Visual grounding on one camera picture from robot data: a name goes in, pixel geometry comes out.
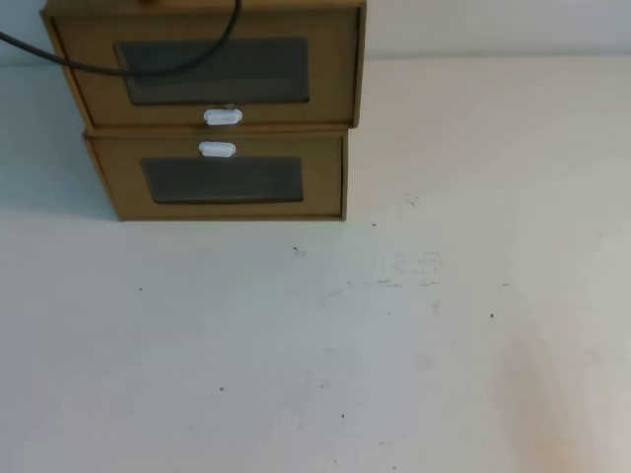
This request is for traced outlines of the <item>brown shoebox drawer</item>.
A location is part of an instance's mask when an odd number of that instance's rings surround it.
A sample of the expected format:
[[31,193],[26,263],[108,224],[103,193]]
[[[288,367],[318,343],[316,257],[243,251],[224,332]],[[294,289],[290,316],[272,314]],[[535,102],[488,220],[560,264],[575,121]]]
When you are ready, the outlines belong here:
[[[230,142],[206,158],[201,142]],[[124,221],[324,220],[346,217],[345,131],[101,133],[87,147]]]
[[71,70],[95,130],[209,126],[208,109],[239,109],[224,127],[358,125],[363,1],[49,1],[54,50],[115,75]]

